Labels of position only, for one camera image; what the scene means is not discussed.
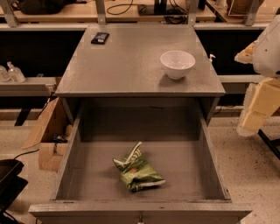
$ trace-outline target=open drawer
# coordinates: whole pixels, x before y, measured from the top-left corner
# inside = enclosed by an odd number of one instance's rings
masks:
[[[166,183],[130,192],[112,158],[138,141]],[[94,98],[80,106],[52,202],[30,213],[44,224],[230,224],[250,209],[230,199],[198,99]]]

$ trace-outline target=gray tabletop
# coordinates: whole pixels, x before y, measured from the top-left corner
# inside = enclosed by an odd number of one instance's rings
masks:
[[[105,45],[90,43],[97,32],[109,33]],[[170,50],[189,52],[196,59],[181,80],[171,80],[161,68],[160,56]],[[56,94],[219,97],[225,91],[191,26],[93,24],[80,40]]]

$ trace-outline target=crumpled snack bag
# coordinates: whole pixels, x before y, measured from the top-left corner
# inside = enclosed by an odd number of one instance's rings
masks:
[[[144,188],[159,186],[165,180],[151,167],[142,156],[139,142],[124,158],[113,159],[115,166],[121,172],[121,180],[132,192],[138,192]]]

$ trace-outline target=cardboard box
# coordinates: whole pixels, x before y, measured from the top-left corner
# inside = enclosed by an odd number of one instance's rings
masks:
[[[22,149],[28,149],[38,145],[39,169],[57,171],[60,168],[68,143],[58,143],[55,150],[53,136],[54,134],[65,135],[66,132],[69,134],[71,128],[68,125],[67,115],[60,98],[50,101],[22,146]]]

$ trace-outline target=plastic bottle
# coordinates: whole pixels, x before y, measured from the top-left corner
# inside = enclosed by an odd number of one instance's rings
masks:
[[[23,75],[23,73],[18,67],[13,66],[10,61],[7,63],[7,65],[9,67],[8,75],[13,81],[15,82],[25,81],[25,76]]]
[[[4,66],[0,66],[0,81],[8,81],[10,76]]]

